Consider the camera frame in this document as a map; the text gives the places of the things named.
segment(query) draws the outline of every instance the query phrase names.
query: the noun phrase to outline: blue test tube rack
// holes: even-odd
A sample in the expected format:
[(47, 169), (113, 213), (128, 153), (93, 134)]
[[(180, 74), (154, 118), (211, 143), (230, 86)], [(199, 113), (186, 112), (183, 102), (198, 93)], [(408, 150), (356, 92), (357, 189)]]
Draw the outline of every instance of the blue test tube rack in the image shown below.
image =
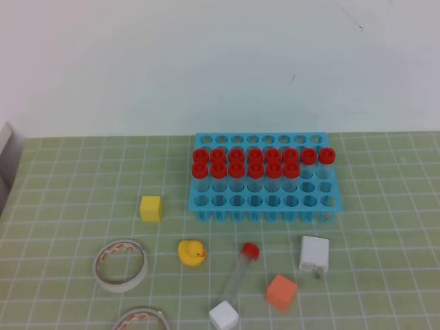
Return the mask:
[[(319, 150), (329, 146), (326, 133), (198, 133), (195, 136), (195, 149), (206, 148), (211, 151), (223, 148), (226, 153), (233, 148), (241, 148), (245, 155), (251, 148), (260, 148), (263, 152), (267, 148), (291, 147), (298, 150), (304, 148)], [(194, 178), (191, 180), (188, 209), (196, 212), (200, 221), (225, 221), (231, 218), (242, 221), (295, 221), (312, 222), (317, 219), (321, 223), (331, 223), (337, 212), (343, 211), (338, 181), (334, 169), (329, 178), (320, 179), (316, 170), (312, 177), (298, 178), (297, 189), (294, 192), (285, 192), (280, 188), (276, 192), (267, 192), (264, 188), (259, 192), (250, 192), (247, 189), (248, 177), (245, 177), (244, 189), (241, 192), (232, 192), (228, 186), (223, 192), (215, 192), (210, 187), (206, 192), (195, 189)]]

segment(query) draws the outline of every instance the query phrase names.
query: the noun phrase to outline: rubber duck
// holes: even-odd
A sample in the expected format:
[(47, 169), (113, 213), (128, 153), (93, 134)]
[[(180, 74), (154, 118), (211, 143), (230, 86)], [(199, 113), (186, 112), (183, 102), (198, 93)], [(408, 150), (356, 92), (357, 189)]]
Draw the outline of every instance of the rubber duck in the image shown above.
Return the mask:
[(198, 266), (206, 258), (204, 245), (200, 241), (183, 240), (179, 243), (177, 253), (180, 261), (188, 266)]

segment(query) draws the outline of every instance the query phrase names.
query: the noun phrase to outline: red screw cap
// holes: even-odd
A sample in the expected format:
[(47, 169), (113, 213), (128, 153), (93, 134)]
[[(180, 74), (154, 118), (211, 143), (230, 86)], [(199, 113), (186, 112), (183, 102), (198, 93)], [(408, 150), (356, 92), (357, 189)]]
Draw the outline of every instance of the red screw cap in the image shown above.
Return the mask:
[(251, 163), (247, 167), (247, 176), (252, 179), (260, 179), (264, 177), (264, 165), (263, 163)]
[(256, 260), (260, 255), (260, 249), (253, 243), (246, 243), (245, 245), (243, 245), (241, 253), (247, 256), (249, 259)]
[(335, 162), (336, 152), (332, 148), (322, 148), (318, 160), (321, 164), (330, 165)]
[(209, 152), (204, 148), (195, 149), (192, 153), (192, 160), (194, 163), (201, 162), (207, 164), (209, 163)]
[(211, 151), (211, 163), (226, 163), (226, 152), (222, 148)]
[(215, 179), (223, 179), (226, 177), (226, 164), (214, 163), (211, 164), (211, 175)]
[(229, 176), (239, 179), (245, 175), (245, 165), (242, 162), (229, 163)]
[(298, 161), (298, 151), (295, 148), (286, 148), (283, 150), (283, 162), (297, 162)]
[(204, 179), (208, 176), (208, 165), (206, 163), (197, 162), (191, 166), (192, 176), (196, 179)]
[(230, 162), (245, 162), (245, 153), (240, 148), (233, 148), (229, 152), (228, 159)]
[(283, 167), (281, 166), (281, 163), (269, 163), (266, 168), (266, 175), (271, 179), (278, 179), (281, 177), (281, 175), (283, 175)]
[(266, 163), (281, 162), (281, 152), (277, 148), (268, 148), (265, 154)]
[(300, 176), (300, 164), (298, 162), (290, 162), (284, 164), (284, 176), (288, 179), (295, 179)]
[(304, 148), (301, 153), (301, 163), (304, 165), (313, 165), (316, 163), (318, 156), (316, 155), (315, 149)]
[(261, 149), (252, 148), (247, 152), (248, 163), (263, 163), (264, 153)]

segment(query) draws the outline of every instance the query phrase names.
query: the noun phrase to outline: test tube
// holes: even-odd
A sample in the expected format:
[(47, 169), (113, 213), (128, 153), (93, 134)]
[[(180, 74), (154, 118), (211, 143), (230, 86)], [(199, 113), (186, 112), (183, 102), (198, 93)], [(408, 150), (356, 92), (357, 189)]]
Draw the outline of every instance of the test tube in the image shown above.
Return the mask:
[(240, 289), (240, 285), (245, 278), (250, 264), (258, 259), (260, 249), (253, 243), (246, 243), (241, 249), (236, 267), (229, 277), (228, 284), (221, 295), (222, 300), (227, 300), (231, 305), (234, 303)]
[(286, 163), (290, 163), (290, 162), (294, 162), (297, 163), (298, 162), (298, 151), (295, 148), (286, 148), (283, 150), (283, 162)]
[(213, 163), (211, 164), (212, 189), (218, 193), (226, 190), (226, 164)]
[(318, 169), (316, 175), (321, 179), (328, 179), (333, 170), (336, 152), (332, 148), (322, 148), (318, 155)]
[(264, 179), (264, 165), (263, 163), (251, 163), (247, 166), (247, 176), (249, 177), (249, 184), (247, 189), (251, 193), (256, 193), (261, 190)]
[(209, 152), (204, 148), (195, 149), (192, 153), (194, 163), (209, 163)]
[(281, 177), (283, 176), (283, 167), (281, 163), (272, 162), (266, 166), (265, 189), (269, 193), (275, 193), (281, 186)]
[(259, 148), (251, 148), (247, 152), (247, 162), (251, 163), (263, 163), (264, 153)]
[(315, 163), (318, 159), (315, 149), (304, 148), (301, 152), (301, 177), (310, 179), (314, 173)]
[(266, 164), (281, 163), (281, 152), (277, 148), (268, 148), (264, 157)]
[(192, 177), (194, 177), (195, 190), (204, 193), (209, 189), (208, 165), (197, 162), (191, 166)]
[(226, 164), (226, 152), (222, 148), (216, 148), (211, 151), (210, 155), (211, 164), (223, 163)]
[(229, 163), (232, 162), (245, 162), (245, 153), (241, 148), (232, 148), (228, 154)]
[(286, 193), (294, 192), (300, 176), (300, 164), (298, 162), (285, 163), (283, 174), (283, 190)]
[(229, 187), (235, 193), (242, 191), (244, 187), (245, 165), (242, 162), (234, 161), (229, 163)]

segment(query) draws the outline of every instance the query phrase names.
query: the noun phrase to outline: double-sided tape roll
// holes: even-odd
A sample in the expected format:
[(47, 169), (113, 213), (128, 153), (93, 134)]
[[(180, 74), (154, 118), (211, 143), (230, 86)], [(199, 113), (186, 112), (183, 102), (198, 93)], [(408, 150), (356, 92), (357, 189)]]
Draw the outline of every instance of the double-sided tape roll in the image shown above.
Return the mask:
[(170, 330), (167, 321), (160, 311), (155, 311), (154, 309), (149, 308), (139, 308), (134, 309), (133, 311), (129, 311), (124, 314), (114, 325), (111, 330), (123, 330), (134, 321), (146, 320), (148, 318), (155, 318), (157, 323), (162, 325), (164, 330)]
[[(143, 264), (139, 273), (134, 276), (131, 280), (128, 280), (124, 283), (110, 283), (106, 282), (99, 276), (99, 269), (101, 265), (105, 262), (107, 257), (119, 250), (137, 250), (142, 254)], [(95, 262), (93, 263), (93, 277), (96, 279), (96, 282), (105, 290), (114, 292), (117, 294), (121, 294), (122, 292), (129, 291), (134, 287), (137, 287), (142, 280), (144, 280), (146, 273), (148, 271), (148, 263), (146, 259), (146, 251), (142, 247), (142, 245), (136, 241), (132, 241), (130, 239), (125, 239), (123, 241), (115, 241), (103, 247), (103, 249), (99, 252), (99, 254), (95, 258)]]

